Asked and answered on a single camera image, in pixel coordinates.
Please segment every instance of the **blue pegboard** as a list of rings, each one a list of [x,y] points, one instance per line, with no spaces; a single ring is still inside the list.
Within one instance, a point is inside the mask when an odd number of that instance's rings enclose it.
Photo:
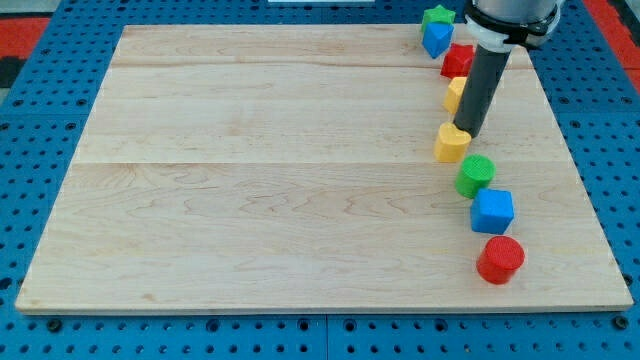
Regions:
[[[26,317],[13,302],[125,24],[419,23],[438,2],[63,0],[0,108],[0,359],[636,359],[640,312],[477,316]],[[640,101],[583,4],[531,52],[634,298]]]

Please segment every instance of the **green cylinder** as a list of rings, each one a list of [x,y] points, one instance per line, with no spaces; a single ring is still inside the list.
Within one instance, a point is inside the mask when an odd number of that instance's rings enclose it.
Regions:
[[[467,156],[456,177],[456,190],[469,199],[476,197],[478,190],[489,186],[496,175],[496,166],[488,157],[482,155]]]

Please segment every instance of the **green star block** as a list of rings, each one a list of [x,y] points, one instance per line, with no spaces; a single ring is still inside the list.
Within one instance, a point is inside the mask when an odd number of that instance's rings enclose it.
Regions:
[[[424,33],[425,27],[430,22],[437,22],[443,24],[453,24],[453,20],[456,18],[456,12],[445,8],[442,5],[438,5],[433,9],[427,9],[422,16],[422,26],[420,31]]]

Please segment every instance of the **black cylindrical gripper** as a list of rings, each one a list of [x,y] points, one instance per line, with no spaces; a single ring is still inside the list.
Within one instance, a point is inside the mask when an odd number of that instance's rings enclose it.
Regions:
[[[460,105],[453,119],[453,124],[468,132],[471,137],[478,136],[480,132],[508,60],[508,52],[495,53],[480,45],[476,49]]]

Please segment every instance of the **red surface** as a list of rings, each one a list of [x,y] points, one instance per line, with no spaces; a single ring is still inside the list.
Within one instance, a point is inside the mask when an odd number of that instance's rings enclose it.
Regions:
[[[501,285],[509,282],[523,263],[524,250],[516,240],[508,236],[494,236],[485,245],[476,268],[483,279]]]
[[[451,44],[451,48],[444,57],[440,75],[453,79],[457,76],[468,76],[473,61],[473,45]]]
[[[640,92],[640,77],[636,71],[640,70],[640,48],[631,40],[631,33],[620,21],[618,11],[607,0],[584,0],[584,4],[627,71],[636,91]]]
[[[49,18],[0,20],[0,58],[27,59],[49,24]]]

